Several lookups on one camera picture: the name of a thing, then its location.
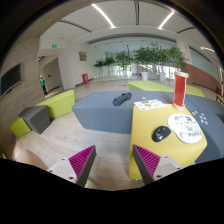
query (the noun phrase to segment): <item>person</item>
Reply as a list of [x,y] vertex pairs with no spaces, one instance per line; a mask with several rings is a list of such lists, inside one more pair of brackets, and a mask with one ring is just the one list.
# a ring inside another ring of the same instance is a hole
[[47,96],[47,90],[46,90],[46,87],[45,87],[45,80],[44,80],[44,78],[43,78],[43,76],[41,75],[40,76],[40,81],[41,81],[41,86],[42,86],[42,88],[43,88],[43,90],[44,90],[44,95],[45,96]]

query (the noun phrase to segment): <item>computer mouse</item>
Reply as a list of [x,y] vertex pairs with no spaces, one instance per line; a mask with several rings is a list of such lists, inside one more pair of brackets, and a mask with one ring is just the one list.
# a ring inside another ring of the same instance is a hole
[[171,133],[171,130],[167,126],[159,126],[152,134],[152,140],[154,142],[160,142]]

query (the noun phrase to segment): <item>green plant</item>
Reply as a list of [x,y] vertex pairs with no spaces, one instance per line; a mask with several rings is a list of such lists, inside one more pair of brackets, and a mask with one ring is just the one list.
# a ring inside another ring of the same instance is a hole
[[180,51],[177,47],[171,47],[168,50],[169,62],[176,68],[180,68],[181,63],[186,61],[184,53]]
[[158,51],[158,64],[161,66],[161,70],[163,71],[163,66],[165,63],[169,62],[169,49],[159,49]]
[[115,63],[115,60],[113,57],[106,57],[103,64],[104,66],[108,67],[109,70],[111,70],[111,66]]
[[133,59],[123,51],[117,54],[115,60],[123,70],[126,70],[127,66],[131,64]]
[[102,68],[104,66],[104,60],[103,59],[96,60],[96,64],[94,66],[96,68]]
[[140,47],[138,50],[134,50],[133,60],[135,63],[144,65],[145,69],[147,69],[147,65],[151,62],[149,47]]

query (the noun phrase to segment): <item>ceiling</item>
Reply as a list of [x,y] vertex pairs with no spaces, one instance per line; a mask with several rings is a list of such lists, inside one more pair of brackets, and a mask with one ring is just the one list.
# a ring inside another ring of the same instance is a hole
[[[138,29],[143,28],[146,33],[149,34],[150,30],[157,29],[171,12],[165,6],[161,7],[145,2],[137,2],[139,6],[138,11],[136,10],[135,2],[137,1],[117,0],[97,4],[97,6],[99,6],[100,9],[102,9],[104,13],[110,18],[116,27],[115,29],[110,29],[110,24],[94,7],[87,6],[59,20],[40,38],[63,38],[63,40],[68,41],[88,40],[86,42],[89,43],[91,40],[96,38],[97,33],[101,33],[101,35],[103,35],[106,32],[114,32],[117,34],[118,30],[121,29],[133,30],[133,33],[137,34]],[[136,12],[139,14],[139,20],[136,20]],[[204,56],[209,56],[209,58],[213,59],[213,63],[215,63],[217,66],[220,66],[219,59],[214,52],[200,49],[200,47],[206,47],[210,49],[212,47],[206,38],[182,15],[175,12],[175,14],[162,27],[162,30],[157,31],[161,32],[161,36],[163,36],[163,31],[169,31],[175,35],[180,33],[180,35],[198,46],[196,49],[198,53],[201,53]],[[125,34],[123,34],[122,39],[108,38],[107,41],[95,41],[92,45],[108,53],[117,53],[122,50],[128,51],[128,49],[129,51],[133,51],[140,46],[147,46],[149,43],[151,43],[151,40],[149,40],[148,37],[130,38],[125,37]],[[175,38],[173,39],[173,42],[170,41],[169,44],[175,45]],[[169,46],[169,44],[166,41],[164,47],[166,48]]]

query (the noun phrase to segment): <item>white paper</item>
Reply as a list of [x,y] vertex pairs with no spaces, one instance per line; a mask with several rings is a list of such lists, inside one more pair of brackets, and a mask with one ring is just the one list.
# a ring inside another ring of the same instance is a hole
[[161,107],[166,107],[165,104],[163,104],[159,100],[143,100],[139,102],[134,102],[134,104],[141,110],[141,111],[146,111],[146,110],[153,110]]

